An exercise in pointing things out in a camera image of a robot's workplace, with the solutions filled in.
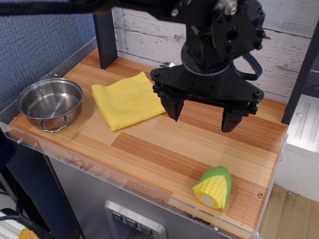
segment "yellow sponge cloth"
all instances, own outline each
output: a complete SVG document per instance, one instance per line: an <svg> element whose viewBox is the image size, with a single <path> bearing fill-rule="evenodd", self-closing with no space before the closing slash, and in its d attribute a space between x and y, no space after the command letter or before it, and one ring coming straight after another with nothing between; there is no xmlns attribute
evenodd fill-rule
<svg viewBox="0 0 319 239"><path fill-rule="evenodd" d="M144 72L109 86L93 85L92 97L111 131L165 112Z"/></svg>
<svg viewBox="0 0 319 239"><path fill-rule="evenodd" d="M29 229L22 229L18 239L39 239L39 237Z"/></svg>

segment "wooden tabletop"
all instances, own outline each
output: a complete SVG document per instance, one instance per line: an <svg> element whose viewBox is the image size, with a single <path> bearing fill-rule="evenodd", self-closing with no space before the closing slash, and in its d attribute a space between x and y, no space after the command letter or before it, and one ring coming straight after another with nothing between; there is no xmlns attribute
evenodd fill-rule
<svg viewBox="0 0 319 239"><path fill-rule="evenodd" d="M39 151L118 180L133 193L151 196L199 223L248 238L248 232L256 232L285 139L288 127L280 122L286 105L263 100L257 115L244 117L232 133L221 132L223 109L190 101L178 122L165 113L111 132L91 97L91 86L141 71L149 77L151 69L118 58L103 70L95 50L64 76L84 92L82 112L74 122L47 133L19 115L10 123L17 130L10 132L27 137ZM221 165L231 173L232 189L226 208L214 210L197 201L192 187L205 171Z"/></svg>

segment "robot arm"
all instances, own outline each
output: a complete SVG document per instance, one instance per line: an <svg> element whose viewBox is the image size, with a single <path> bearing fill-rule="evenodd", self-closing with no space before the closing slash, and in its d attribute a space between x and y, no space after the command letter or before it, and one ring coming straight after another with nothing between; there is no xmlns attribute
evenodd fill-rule
<svg viewBox="0 0 319 239"><path fill-rule="evenodd" d="M25 14L26 9L27 14L100 14L114 6L146 11L159 20L186 25L182 65L151 71L153 90L172 119L178 120L185 100L223 107L223 132L231 132L243 116L257 112L264 93L246 81L257 80L262 74L249 53L260 50L266 36L262 29L265 14L257 0L71 0L42 2L42 8L37 5L33 11L25 5L19 9L16 3L0 3L0 15ZM256 74L236 69L233 60L241 56Z"/></svg>

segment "white wood plank wall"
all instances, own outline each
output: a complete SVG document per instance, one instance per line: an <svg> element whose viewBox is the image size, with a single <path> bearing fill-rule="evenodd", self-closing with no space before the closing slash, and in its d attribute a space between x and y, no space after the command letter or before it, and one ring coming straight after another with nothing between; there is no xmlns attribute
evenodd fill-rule
<svg viewBox="0 0 319 239"><path fill-rule="evenodd" d="M264 73L255 84L266 98L287 103L319 18L319 0L260 0L266 13L267 38L253 51ZM181 64L185 25L163 22L145 12L114 8L118 55L159 67L160 62ZM236 66L250 72L247 63Z"/></svg>

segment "button panel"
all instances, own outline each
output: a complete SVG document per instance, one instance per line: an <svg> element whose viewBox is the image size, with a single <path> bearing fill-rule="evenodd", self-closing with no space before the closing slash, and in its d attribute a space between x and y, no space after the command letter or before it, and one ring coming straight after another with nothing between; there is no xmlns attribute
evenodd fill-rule
<svg viewBox="0 0 319 239"><path fill-rule="evenodd" d="M111 200L105 201L104 209L108 218L108 222L113 224L115 229L117 228L122 230L122 227L119 227L118 223L121 222L134 230L138 230L141 233L152 237L153 239L166 239L166 228L162 224L138 212L135 212Z"/></svg>

